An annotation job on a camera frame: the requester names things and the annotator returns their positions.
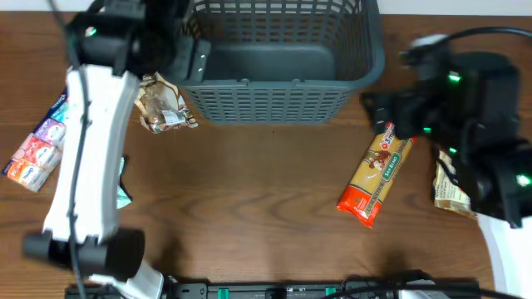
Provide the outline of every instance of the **green connector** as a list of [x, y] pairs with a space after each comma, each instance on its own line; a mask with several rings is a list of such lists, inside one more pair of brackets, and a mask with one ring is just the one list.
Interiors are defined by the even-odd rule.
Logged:
[[325, 296], [329, 296], [331, 294], [334, 294], [336, 292], [336, 287], [326, 287], [325, 288]]
[[219, 289], [218, 299], [229, 299], [229, 289]]

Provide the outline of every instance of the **orange and gold package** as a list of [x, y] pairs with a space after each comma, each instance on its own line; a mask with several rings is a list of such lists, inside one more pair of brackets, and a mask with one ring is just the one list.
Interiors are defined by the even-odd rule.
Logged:
[[386, 132], [375, 137], [358, 165], [337, 208], [353, 213], [360, 222], [372, 228], [382, 202], [413, 144], [413, 139], [395, 138], [394, 125], [388, 123]]

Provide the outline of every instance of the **white wall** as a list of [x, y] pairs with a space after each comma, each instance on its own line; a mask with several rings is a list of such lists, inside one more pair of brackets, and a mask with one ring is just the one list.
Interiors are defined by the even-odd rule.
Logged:
[[[92, 0], [56, 0], [64, 11], [86, 9]], [[532, 0], [378, 0], [381, 13], [532, 16]], [[47, 10], [46, 0], [0, 0], [0, 10]]]

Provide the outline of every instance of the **perforated basket side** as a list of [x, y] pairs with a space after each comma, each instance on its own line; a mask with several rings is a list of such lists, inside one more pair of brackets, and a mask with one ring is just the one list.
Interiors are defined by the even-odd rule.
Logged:
[[332, 89], [187, 88], [207, 120], [221, 123], [319, 123], [330, 120], [351, 91]]

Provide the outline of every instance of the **wood grain surface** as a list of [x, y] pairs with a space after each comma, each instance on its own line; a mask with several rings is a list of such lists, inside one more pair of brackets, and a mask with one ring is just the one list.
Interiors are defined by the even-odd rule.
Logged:
[[[417, 37], [468, 27], [532, 29], [529, 17], [383, 16], [387, 67], [374, 90], [413, 78], [397, 53]], [[472, 37], [461, 50], [507, 54], [532, 80], [530, 41]], [[65, 54], [52, 17], [0, 13], [0, 160], [6, 162], [64, 86]], [[435, 163], [421, 140], [383, 204], [374, 229], [336, 203], [372, 140], [353, 98], [320, 126], [219, 126], [153, 135], [134, 113], [123, 181], [133, 203], [125, 226], [144, 229], [145, 258], [165, 273], [212, 282], [340, 280], [420, 268], [434, 277], [475, 277], [492, 288], [476, 223], [433, 207]], [[532, 137], [532, 86], [523, 84], [522, 131]], [[27, 260], [22, 237], [39, 230], [57, 172], [39, 193], [0, 179], [0, 297], [60, 298], [71, 273]]]

